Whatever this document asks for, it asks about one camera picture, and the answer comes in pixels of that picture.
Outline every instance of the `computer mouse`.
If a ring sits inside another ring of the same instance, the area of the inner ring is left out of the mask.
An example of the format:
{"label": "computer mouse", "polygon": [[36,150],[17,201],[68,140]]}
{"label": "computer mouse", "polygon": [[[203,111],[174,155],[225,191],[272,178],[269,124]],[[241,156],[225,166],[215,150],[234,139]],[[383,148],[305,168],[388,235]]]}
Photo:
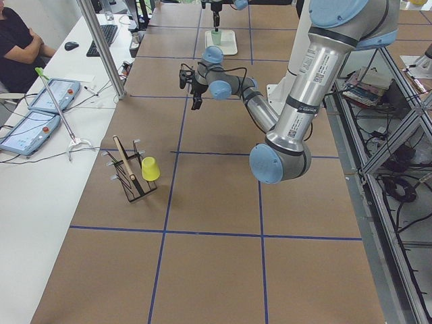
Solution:
{"label": "computer mouse", "polygon": [[65,44],[65,50],[66,51],[71,51],[72,49],[75,49],[78,46],[80,46],[80,45],[77,42],[67,42]]}

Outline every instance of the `keyboard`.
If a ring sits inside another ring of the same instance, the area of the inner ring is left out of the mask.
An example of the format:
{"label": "keyboard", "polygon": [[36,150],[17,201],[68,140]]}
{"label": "keyboard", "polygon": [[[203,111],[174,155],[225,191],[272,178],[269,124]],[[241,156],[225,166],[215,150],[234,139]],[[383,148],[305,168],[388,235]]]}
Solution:
{"label": "keyboard", "polygon": [[[102,29],[103,36],[105,37],[105,40],[108,43],[108,46],[111,46],[111,44],[114,41],[115,33],[117,32],[117,25],[101,25],[101,29]],[[95,41],[92,41],[92,44],[90,45],[90,48],[88,49],[86,56],[87,57],[101,56],[97,51]]]}

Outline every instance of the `white desk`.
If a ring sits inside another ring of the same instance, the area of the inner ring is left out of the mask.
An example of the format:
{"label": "white desk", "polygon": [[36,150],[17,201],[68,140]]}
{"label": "white desk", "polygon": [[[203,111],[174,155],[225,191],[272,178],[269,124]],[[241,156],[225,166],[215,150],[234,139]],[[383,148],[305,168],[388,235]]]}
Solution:
{"label": "white desk", "polygon": [[[115,65],[132,61],[129,54],[130,33],[126,25],[118,24],[121,15],[115,15],[119,32],[110,50]],[[105,19],[99,17],[103,24]],[[80,44],[77,49],[65,51],[67,41]],[[91,35],[80,18],[66,37],[55,56],[45,68],[52,78],[68,78],[72,74],[94,76],[96,90],[107,81],[105,68],[98,57],[86,57]],[[38,92],[42,82],[37,80],[29,93]],[[89,97],[83,88],[75,101]],[[77,137],[89,139],[98,146],[113,115],[116,98],[112,87],[96,100],[87,101],[80,108],[66,113],[66,119]],[[27,113],[24,103],[16,112]],[[7,124],[14,125],[21,117],[12,115]],[[28,161],[34,161],[64,152],[70,137],[61,125],[50,139]],[[84,189],[99,150],[82,151],[35,164],[0,164],[0,323],[28,324],[41,299],[57,254],[68,230],[72,216]],[[15,156],[0,152],[0,161]],[[13,162],[27,161],[19,157]]]}

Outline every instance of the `black shirt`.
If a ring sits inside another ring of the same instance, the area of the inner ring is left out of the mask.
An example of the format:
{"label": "black shirt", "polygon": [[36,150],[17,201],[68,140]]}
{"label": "black shirt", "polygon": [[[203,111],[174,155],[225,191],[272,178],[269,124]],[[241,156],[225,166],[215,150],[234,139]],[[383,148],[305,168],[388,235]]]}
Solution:
{"label": "black shirt", "polygon": [[6,19],[0,20],[0,81],[10,92],[25,93],[38,77],[34,68],[44,68],[45,63],[39,56],[31,64],[4,58],[15,46],[25,49],[33,37],[14,10],[5,7],[3,16]]}

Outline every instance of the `white tray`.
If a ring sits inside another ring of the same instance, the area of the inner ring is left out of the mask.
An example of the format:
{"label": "white tray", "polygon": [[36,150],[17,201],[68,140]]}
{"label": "white tray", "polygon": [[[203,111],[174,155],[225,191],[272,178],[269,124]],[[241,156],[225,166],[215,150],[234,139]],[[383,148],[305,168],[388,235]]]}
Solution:
{"label": "white tray", "polygon": [[[211,30],[205,32],[205,47],[212,46],[213,40],[211,39]],[[218,46],[224,55],[235,55],[237,54],[237,43],[236,34],[233,30],[222,30],[221,44],[214,45]]]}

